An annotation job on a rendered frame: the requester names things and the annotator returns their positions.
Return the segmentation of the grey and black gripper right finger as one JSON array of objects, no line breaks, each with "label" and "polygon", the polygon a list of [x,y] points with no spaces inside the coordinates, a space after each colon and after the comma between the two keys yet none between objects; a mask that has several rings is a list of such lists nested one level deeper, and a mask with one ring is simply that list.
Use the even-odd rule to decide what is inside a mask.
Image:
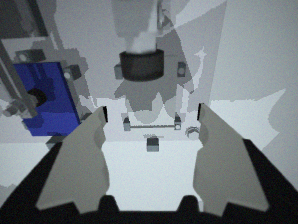
[{"label": "grey and black gripper right finger", "polygon": [[298,224],[294,186],[250,139],[205,103],[199,106],[203,147],[197,151],[193,189],[203,212],[235,224]]}]

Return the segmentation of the grey metal fixture plate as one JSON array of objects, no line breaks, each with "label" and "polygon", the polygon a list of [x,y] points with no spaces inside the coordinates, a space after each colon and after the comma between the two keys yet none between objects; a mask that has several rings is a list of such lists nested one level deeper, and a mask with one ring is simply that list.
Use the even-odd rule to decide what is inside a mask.
[{"label": "grey metal fixture plate", "polygon": [[[83,114],[107,107],[105,142],[147,141],[124,131],[129,118],[124,80],[115,78],[119,54],[126,51],[125,38],[115,30],[111,0],[36,0],[48,37],[1,39],[12,62],[15,51],[43,49],[46,60],[66,60],[79,65],[81,77],[73,81]],[[186,130],[196,127],[199,103],[208,106],[227,0],[171,0],[170,30],[155,36],[157,49],[177,55],[186,64],[185,77],[177,77],[175,117],[181,130],[174,138],[190,140]],[[52,136],[32,136],[19,115],[6,117],[2,111],[9,97],[0,84],[0,143],[46,143]]]}]

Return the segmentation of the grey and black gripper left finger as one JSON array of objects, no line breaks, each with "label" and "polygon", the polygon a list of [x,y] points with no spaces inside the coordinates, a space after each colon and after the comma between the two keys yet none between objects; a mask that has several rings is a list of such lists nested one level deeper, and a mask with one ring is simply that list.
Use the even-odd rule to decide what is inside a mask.
[{"label": "grey and black gripper left finger", "polygon": [[57,142],[3,203],[0,224],[60,224],[98,211],[110,187],[101,149],[106,123],[107,107],[100,106]]}]

